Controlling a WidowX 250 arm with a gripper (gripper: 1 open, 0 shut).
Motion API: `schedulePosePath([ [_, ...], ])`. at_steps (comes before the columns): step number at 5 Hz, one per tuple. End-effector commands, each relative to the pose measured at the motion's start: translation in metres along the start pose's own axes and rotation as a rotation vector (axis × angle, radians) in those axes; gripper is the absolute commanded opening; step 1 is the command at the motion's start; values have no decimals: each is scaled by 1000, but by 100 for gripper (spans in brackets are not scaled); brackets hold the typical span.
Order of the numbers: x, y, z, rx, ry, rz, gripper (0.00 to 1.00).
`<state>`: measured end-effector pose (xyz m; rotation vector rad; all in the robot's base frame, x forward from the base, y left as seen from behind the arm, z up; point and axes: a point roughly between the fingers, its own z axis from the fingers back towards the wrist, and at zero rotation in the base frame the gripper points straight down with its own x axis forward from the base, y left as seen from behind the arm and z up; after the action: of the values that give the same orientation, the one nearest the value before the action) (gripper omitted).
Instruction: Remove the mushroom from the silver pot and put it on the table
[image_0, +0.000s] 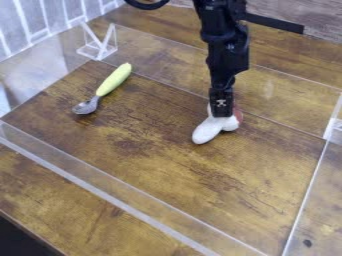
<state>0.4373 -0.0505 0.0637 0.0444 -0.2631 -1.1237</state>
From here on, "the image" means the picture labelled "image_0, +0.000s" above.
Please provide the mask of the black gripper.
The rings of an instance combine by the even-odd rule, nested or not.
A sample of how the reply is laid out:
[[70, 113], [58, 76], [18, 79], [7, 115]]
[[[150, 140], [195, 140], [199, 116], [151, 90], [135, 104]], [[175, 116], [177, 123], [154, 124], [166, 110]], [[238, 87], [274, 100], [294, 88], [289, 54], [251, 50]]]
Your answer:
[[193, 0], [201, 20], [201, 38], [207, 43], [206, 63], [210, 70], [210, 108], [217, 118], [231, 117], [234, 93], [230, 88], [235, 75], [249, 69], [249, 28], [246, 0]]

